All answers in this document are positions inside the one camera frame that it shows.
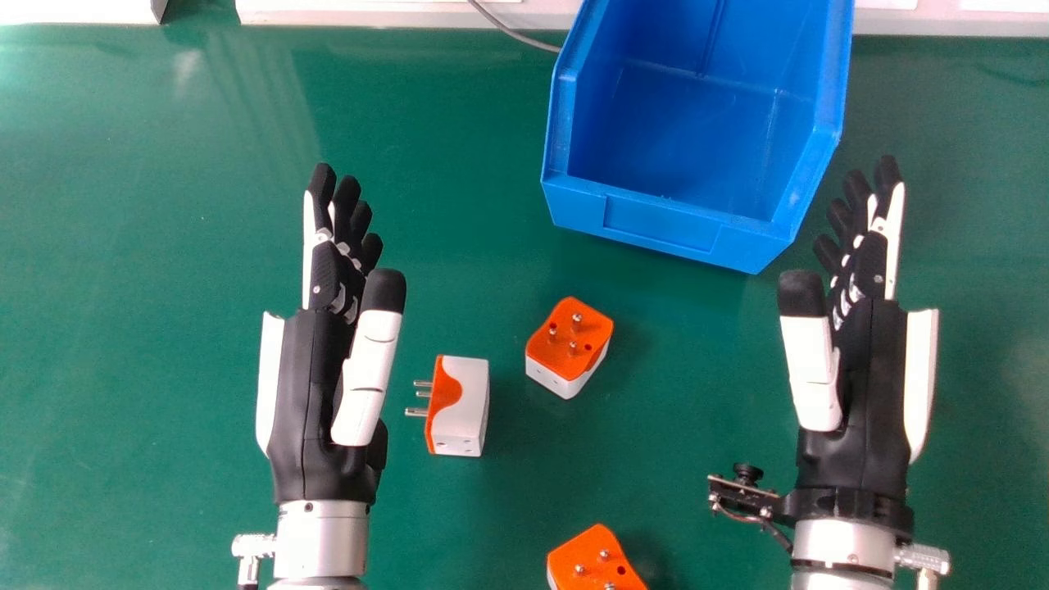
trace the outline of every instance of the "robotic hand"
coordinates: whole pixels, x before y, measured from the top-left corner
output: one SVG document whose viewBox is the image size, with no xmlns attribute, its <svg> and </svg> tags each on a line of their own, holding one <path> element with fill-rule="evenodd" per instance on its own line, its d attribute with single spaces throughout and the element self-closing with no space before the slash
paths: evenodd
<svg viewBox="0 0 1049 590">
<path fill-rule="evenodd" d="M 379 419 L 404 313 L 404 276 L 374 269 L 382 240 L 352 176 L 327 164 L 303 197 L 302 309 L 262 316 L 255 436 L 273 468 L 277 533 L 241 534 L 238 588 L 363 588 L 368 514 L 386 466 Z"/>
<path fill-rule="evenodd" d="M 906 313 L 895 301 L 905 190 L 883 156 L 872 189 L 858 171 L 848 203 L 831 203 L 811 271 L 779 277 L 779 320 L 800 429 L 798 476 L 785 497 L 759 489 L 763 471 L 708 478 L 710 507 L 758 524 L 791 553 L 794 590 L 883 590 L 896 566 L 919 570 L 932 590 L 950 568 L 946 551 L 915 545 L 907 467 L 921 454 L 936 381 L 939 311 Z M 794 528 L 794 540 L 776 525 Z"/>
</svg>

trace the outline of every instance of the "blue storage container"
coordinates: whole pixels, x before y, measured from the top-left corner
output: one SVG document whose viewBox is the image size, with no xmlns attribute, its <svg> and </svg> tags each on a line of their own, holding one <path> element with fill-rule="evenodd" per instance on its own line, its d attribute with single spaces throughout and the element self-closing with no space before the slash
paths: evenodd
<svg viewBox="0 0 1049 590">
<path fill-rule="evenodd" d="M 584 0 L 554 69 L 554 224 L 757 273 L 841 135 L 852 0 Z"/>
</svg>

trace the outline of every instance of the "wire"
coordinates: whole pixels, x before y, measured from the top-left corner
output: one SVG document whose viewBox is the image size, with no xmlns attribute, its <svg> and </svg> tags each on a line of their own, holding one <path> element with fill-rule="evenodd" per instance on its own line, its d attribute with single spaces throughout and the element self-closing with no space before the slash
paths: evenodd
<svg viewBox="0 0 1049 590">
<path fill-rule="evenodd" d="M 502 33 L 506 33 L 508 36 L 520 41 L 521 43 L 524 43 L 526 45 L 531 45 L 537 49 L 542 49 L 543 51 L 550 51 L 551 54 L 561 52 L 561 48 L 558 47 L 557 45 L 543 43 L 542 41 L 539 41 L 537 39 L 532 39 L 531 37 L 521 35 L 520 33 L 517 33 L 516 30 L 510 28 L 509 26 L 507 26 L 505 22 L 497 19 L 495 15 L 488 12 L 488 8 L 481 6 L 479 0 L 466 0 L 466 1 L 469 2 L 471 6 L 476 8 L 477 12 L 480 13 L 480 16 L 485 17 L 485 19 L 487 19 L 488 22 L 492 23 L 492 25 L 494 25 L 495 28 L 498 28 Z"/>
</svg>

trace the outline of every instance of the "green table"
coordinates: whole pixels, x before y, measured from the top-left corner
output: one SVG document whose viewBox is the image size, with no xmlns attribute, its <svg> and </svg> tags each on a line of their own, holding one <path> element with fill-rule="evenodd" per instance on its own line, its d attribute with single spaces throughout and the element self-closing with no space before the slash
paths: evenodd
<svg viewBox="0 0 1049 590">
<path fill-rule="evenodd" d="M 790 487 L 775 309 L 852 167 L 911 187 L 899 298 L 943 310 L 911 477 L 943 587 L 1049 588 L 1049 44 L 860 38 L 845 133 L 798 244 L 748 277 L 552 227 L 538 183 L 552 56 L 478 31 L 0 29 L 0 588 L 232 588 L 272 530 L 254 441 L 260 314 L 298 299 L 300 196 L 358 175 L 409 280 L 384 418 L 372 590 L 544 587 L 595 522 L 650 588 L 786 588 L 786 555 L 713 519 L 736 460 Z M 616 320 L 564 402 L 524 340 L 576 295 Z M 402 417 L 438 353 L 491 359 L 479 461 Z M 913 580 L 902 576 L 901 588 Z"/>
</svg>

